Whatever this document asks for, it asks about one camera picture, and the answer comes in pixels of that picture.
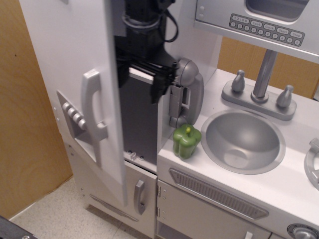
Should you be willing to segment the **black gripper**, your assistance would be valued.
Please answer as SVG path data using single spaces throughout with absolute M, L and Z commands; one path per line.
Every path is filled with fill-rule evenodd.
M 152 47 L 148 43 L 135 37 L 116 37 L 118 85 L 121 88 L 126 83 L 130 67 L 153 73 L 151 103 L 157 104 L 171 84 L 170 76 L 176 75 L 178 62 L 166 52 L 162 42 Z

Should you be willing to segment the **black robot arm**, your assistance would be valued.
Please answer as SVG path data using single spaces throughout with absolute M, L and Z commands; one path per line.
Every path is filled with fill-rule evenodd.
M 164 45 L 174 42 L 179 31 L 167 39 L 166 21 L 177 24 L 168 8 L 172 0 L 126 0 L 120 21 L 125 36 L 115 36 L 115 50 L 119 87 L 122 87 L 133 67 L 153 75 L 150 89 L 153 104 L 159 102 L 168 87 L 174 82 L 179 68 L 178 61 L 169 55 Z

